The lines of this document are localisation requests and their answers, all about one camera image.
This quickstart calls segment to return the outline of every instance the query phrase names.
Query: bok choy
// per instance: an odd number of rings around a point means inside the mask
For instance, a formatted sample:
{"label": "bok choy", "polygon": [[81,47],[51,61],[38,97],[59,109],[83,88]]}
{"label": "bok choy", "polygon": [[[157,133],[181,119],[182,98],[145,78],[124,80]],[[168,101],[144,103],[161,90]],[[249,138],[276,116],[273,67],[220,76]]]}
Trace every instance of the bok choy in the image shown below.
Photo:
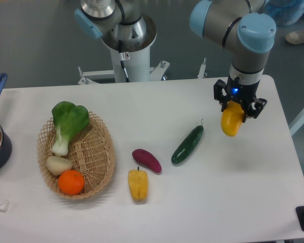
{"label": "bok choy", "polygon": [[67,155],[69,142],[89,123],[88,110],[84,106],[62,101],[54,106],[52,114],[56,130],[52,152],[59,156]]}

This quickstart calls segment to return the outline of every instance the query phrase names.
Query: plastic vegetable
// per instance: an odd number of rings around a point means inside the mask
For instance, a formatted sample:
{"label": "plastic vegetable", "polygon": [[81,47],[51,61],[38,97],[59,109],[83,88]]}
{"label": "plastic vegetable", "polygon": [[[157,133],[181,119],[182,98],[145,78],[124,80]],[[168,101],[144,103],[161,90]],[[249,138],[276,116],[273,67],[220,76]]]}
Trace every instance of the plastic vegetable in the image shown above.
{"label": "plastic vegetable", "polygon": [[241,105],[230,100],[222,113],[221,127],[223,132],[230,137],[237,135],[243,122],[243,117],[244,111]]}
{"label": "plastic vegetable", "polygon": [[71,170],[72,162],[62,157],[49,156],[46,160],[46,166],[54,176],[59,176],[64,171]]}
{"label": "plastic vegetable", "polygon": [[145,171],[140,171],[139,167],[137,170],[130,170],[128,172],[128,185],[134,201],[143,201],[147,198],[148,181]]}
{"label": "plastic vegetable", "polygon": [[69,142],[88,125],[89,113],[84,106],[62,101],[52,109],[52,114],[57,137],[52,152],[66,155]]}
{"label": "plastic vegetable", "polygon": [[69,170],[63,172],[58,180],[60,190],[67,195],[79,194],[85,186],[85,179],[80,172]]}
{"label": "plastic vegetable", "polygon": [[171,157],[174,164],[183,162],[196,148],[204,132],[203,125],[195,127],[191,133],[183,140]]}
{"label": "plastic vegetable", "polygon": [[156,173],[161,172],[162,168],[159,161],[150,152],[139,148],[132,152],[132,156],[139,164],[147,166]]}

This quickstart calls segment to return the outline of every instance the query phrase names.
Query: person's shoe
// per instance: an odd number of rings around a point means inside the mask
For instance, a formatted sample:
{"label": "person's shoe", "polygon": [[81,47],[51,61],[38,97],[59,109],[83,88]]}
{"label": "person's shoe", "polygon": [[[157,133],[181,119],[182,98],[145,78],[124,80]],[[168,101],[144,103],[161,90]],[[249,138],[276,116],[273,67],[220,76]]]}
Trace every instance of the person's shoe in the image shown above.
{"label": "person's shoe", "polygon": [[285,35],[285,39],[293,45],[304,44],[304,30],[290,32]]}

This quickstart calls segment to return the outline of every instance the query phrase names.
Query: blue light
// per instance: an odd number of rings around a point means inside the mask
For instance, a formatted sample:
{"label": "blue light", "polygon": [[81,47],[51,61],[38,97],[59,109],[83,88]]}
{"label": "blue light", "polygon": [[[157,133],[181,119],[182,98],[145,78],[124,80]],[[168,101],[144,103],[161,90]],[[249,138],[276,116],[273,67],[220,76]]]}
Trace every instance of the blue light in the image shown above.
{"label": "blue light", "polygon": [[235,95],[238,91],[239,91],[239,89],[237,89],[237,88],[232,89],[232,93],[233,93],[234,95]]}

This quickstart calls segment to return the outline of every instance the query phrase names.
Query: white table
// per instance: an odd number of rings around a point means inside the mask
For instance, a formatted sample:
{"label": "white table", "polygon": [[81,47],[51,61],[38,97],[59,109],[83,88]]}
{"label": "white table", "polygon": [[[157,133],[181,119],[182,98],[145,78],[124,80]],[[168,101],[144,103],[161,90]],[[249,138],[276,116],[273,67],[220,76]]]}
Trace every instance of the white table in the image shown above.
{"label": "white table", "polygon": [[[304,237],[295,208],[304,205],[304,178],[274,81],[263,76],[257,95],[268,104],[238,135],[220,127],[216,78],[150,83],[5,89],[0,124],[13,153],[0,169],[0,242],[253,242]],[[59,198],[44,183],[36,140],[51,109],[67,100],[106,123],[117,164],[113,180],[84,201]],[[196,151],[175,167],[171,155],[195,126]],[[133,202],[127,174],[144,148],[162,164],[145,169],[149,195]]]}

